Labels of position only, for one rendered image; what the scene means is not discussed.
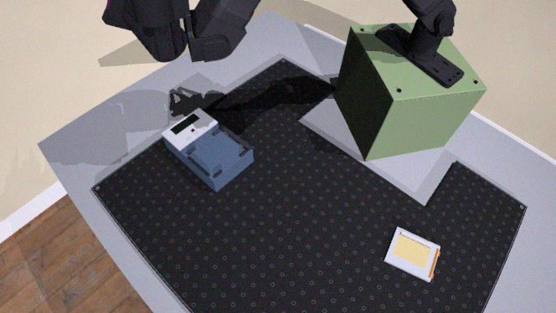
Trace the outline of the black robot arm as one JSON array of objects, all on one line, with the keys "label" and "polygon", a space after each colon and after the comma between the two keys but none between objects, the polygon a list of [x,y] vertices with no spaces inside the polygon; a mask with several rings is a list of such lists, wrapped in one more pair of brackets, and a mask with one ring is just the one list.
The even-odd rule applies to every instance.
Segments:
[{"label": "black robot arm", "polygon": [[[377,30],[375,36],[449,89],[464,71],[436,51],[442,39],[453,34],[456,5],[452,0],[402,1],[418,18],[412,33],[391,23]],[[188,0],[125,0],[122,7],[140,24],[137,37],[156,61],[173,61],[188,44],[192,62],[209,62],[233,53],[247,34],[245,26],[259,3],[200,0],[190,10]],[[186,33],[180,18],[184,18]]]}]

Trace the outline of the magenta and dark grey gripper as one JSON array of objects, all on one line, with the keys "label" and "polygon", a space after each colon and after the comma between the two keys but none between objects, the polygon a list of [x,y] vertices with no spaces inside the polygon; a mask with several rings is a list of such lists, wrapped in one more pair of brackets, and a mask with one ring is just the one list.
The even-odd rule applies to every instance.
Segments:
[{"label": "magenta and dark grey gripper", "polygon": [[139,23],[136,23],[122,7],[124,2],[125,0],[107,0],[102,20],[107,25],[130,30],[137,37]]}]

